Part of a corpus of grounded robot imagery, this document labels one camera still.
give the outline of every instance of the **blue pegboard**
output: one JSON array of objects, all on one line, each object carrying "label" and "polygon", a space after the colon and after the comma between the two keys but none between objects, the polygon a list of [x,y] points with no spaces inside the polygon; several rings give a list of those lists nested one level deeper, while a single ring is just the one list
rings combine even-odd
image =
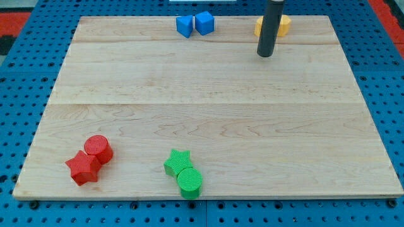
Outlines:
[{"label": "blue pegboard", "polygon": [[[0,226],[403,226],[404,200],[20,202],[11,193],[80,16],[261,15],[264,0],[40,0],[0,68]],[[364,0],[288,0],[328,15],[404,183],[404,62]]]}]

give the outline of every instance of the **green star block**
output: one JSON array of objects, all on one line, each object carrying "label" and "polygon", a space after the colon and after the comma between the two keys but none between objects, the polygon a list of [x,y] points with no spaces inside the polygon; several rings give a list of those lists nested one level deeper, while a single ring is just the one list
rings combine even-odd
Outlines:
[{"label": "green star block", "polygon": [[164,163],[164,170],[167,175],[177,178],[178,174],[186,168],[192,168],[193,165],[189,159],[190,151],[177,151],[172,149],[170,158]]},{"label": "green star block", "polygon": [[202,174],[197,169],[187,168],[180,172],[177,183],[183,198],[196,199],[201,194]]}]

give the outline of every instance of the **blue block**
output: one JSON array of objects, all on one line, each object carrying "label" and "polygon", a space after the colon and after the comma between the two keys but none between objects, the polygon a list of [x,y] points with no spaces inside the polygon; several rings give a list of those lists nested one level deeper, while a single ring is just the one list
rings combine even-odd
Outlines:
[{"label": "blue block", "polygon": [[189,15],[180,16],[176,19],[177,31],[186,38],[189,38],[189,36],[191,36],[192,30],[194,29],[192,18],[192,15]]},{"label": "blue block", "polygon": [[207,11],[195,16],[195,29],[201,34],[206,35],[215,30],[215,18]]}]

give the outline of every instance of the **wooden cutting board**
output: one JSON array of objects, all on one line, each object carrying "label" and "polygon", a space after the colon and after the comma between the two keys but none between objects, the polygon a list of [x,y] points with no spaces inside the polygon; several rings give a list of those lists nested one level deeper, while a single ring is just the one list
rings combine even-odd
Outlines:
[{"label": "wooden cutting board", "polygon": [[[291,16],[266,59],[257,18],[218,16],[186,39],[175,17],[83,17],[13,195],[181,199],[172,148],[191,150],[200,199],[403,195],[328,17]],[[115,155],[79,187],[64,162],[94,134]]]}]

